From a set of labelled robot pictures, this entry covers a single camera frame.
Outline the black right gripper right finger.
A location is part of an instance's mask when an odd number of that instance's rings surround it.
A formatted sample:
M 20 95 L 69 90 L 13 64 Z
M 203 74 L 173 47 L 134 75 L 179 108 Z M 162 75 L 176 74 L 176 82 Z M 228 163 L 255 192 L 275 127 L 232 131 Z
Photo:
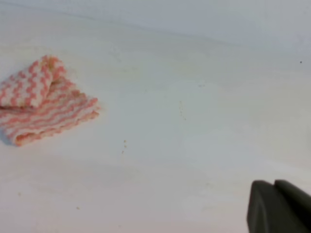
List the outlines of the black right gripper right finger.
M 311 196 L 308 193 L 286 180 L 275 180 L 274 186 L 295 211 L 311 213 Z

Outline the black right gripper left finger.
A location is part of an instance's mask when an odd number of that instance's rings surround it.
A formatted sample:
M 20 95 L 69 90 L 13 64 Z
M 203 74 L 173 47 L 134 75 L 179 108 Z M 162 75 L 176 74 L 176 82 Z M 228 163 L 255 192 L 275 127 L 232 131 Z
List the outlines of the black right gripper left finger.
M 256 180 L 250 190 L 247 226 L 250 233 L 309 233 L 311 214 L 295 211 L 274 183 Z

